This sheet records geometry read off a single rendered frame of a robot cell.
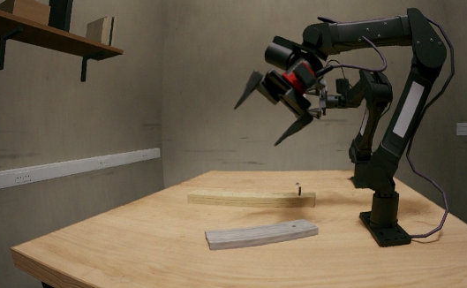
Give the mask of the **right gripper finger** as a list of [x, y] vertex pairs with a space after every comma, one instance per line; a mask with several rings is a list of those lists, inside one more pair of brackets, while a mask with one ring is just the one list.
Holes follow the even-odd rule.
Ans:
[[[311, 92], [311, 90], [314, 90], [314, 89], [315, 89], [315, 91]], [[312, 86], [311, 88], [308, 88], [308, 90], [305, 92], [305, 94], [319, 96], [319, 89], [317, 87], [315, 87], [315, 86]]]
[[[313, 117], [317, 118], [317, 119], [320, 119], [320, 108], [315, 108], [315, 109], [309, 109], [307, 110]], [[318, 113], [318, 114], [314, 114], [313, 112], [315, 113]]]

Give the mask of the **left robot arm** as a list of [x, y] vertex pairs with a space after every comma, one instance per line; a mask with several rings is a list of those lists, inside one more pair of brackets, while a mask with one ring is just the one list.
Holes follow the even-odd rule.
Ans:
[[372, 48], [369, 43], [376, 47], [411, 46], [413, 58], [388, 129], [365, 167], [365, 184], [375, 193], [372, 210], [360, 212], [359, 217], [378, 246], [409, 245], [411, 236], [396, 219], [399, 193], [395, 191], [393, 177], [447, 57], [445, 44], [425, 16], [417, 8], [408, 8], [407, 14], [389, 19], [312, 24], [305, 28], [302, 44], [275, 36], [267, 46], [265, 61], [284, 71], [296, 62], [298, 66], [292, 71], [294, 77], [303, 87], [311, 88], [317, 79], [301, 62], [315, 73], [323, 68], [320, 59], [327, 61], [329, 55]]

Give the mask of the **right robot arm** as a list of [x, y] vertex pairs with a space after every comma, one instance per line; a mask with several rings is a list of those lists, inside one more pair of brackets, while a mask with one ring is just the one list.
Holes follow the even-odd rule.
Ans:
[[[358, 108], [363, 99], [365, 98], [366, 100], [362, 125], [356, 139], [352, 140], [349, 148], [349, 157], [351, 162], [355, 164], [354, 177], [350, 177], [350, 180], [352, 183], [354, 182], [353, 185], [356, 189], [368, 188], [364, 181], [365, 167], [372, 156], [372, 149], [369, 149], [368, 144], [370, 142], [369, 146], [371, 148], [373, 136], [379, 123], [378, 119], [384, 109], [387, 108], [388, 103], [392, 101], [391, 93], [393, 92], [391, 92], [391, 86], [383, 74], [359, 70], [359, 75], [360, 80], [352, 88], [350, 88], [348, 83], [349, 79], [335, 80], [336, 92], [338, 93], [337, 98], [335, 98], [337, 100], [337, 109]], [[365, 97], [363, 91], [365, 91]]]

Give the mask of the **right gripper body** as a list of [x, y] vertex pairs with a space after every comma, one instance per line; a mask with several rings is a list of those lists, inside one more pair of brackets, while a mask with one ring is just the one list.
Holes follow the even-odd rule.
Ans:
[[[325, 80], [321, 79], [319, 84], [321, 84], [325, 88], [325, 92], [324, 92], [324, 88], [323, 88], [321, 90], [321, 94], [320, 94], [320, 90], [319, 90], [320, 117], [321, 117], [321, 111], [322, 110], [323, 110], [323, 116], [326, 116], [326, 109], [336, 109], [337, 108], [337, 105], [336, 105], [337, 100], [335, 99], [335, 98], [337, 98], [337, 95], [328, 95], [328, 98], [327, 98], [327, 93], [328, 93], [327, 82]], [[326, 109], [325, 109], [325, 104], [326, 104]]]

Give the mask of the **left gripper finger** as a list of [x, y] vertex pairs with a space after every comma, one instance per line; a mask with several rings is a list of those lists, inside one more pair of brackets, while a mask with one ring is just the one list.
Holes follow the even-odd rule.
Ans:
[[[312, 120], [306, 115], [302, 115], [300, 119], [297, 119], [289, 128], [288, 130], [280, 137], [280, 139], [274, 144], [274, 146], [277, 146], [280, 142], [282, 142], [284, 139], [287, 137], [291, 136], [294, 133], [299, 132], [303, 128], [305, 128], [307, 125], [311, 124]], [[296, 124], [295, 124], [296, 123]], [[303, 128], [302, 128], [303, 127]], [[301, 128], [298, 130], [298, 128]], [[298, 131], [297, 131], [298, 130]]]
[[[237, 102], [237, 104], [236, 104], [234, 110], [236, 110], [236, 109], [245, 101], [245, 99], [256, 89], [256, 87], [259, 85], [260, 80], [262, 79], [262, 77], [263, 77], [263, 75], [262, 75], [260, 72], [258, 72], [257, 70], [254, 70], [254, 71], [252, 72], [251, 78], [249, 79], [249, 80], [250, 80], [250, 83], [248, 83], [248, 81], [249, 81], [249, 80], [248, 80], [248, 81], [247, 81], [248, 87], [245, 86], [245, 90], [244, 90], [244, 92], [243, 92], [241, 98], [240, 98], [239, 101]], [[256, 85], [256, 84], [257, 84], [257, 85]], [[251, 89], [252, 89], [252, 91], [251, 91]], [[249, 93], [249, 91], [251, 91], [251, 92]], [[243, 102], [242, 102], [242, 101], [243, 101]], [[242, 103], [241, 103], [241, 102], [242, 102]]]

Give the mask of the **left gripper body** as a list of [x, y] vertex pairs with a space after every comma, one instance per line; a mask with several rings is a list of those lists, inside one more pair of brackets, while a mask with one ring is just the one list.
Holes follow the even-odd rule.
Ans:
[[311, 103], [304, 97], [308, 88], [303, 87], [292, 72], [297, 66], [292, 65], [282, 76], [271, 68], [256, 89], [274, 105], [281, 101], [296, 118], [306, 114], [313, 121], [313, 116], [307, 112]]

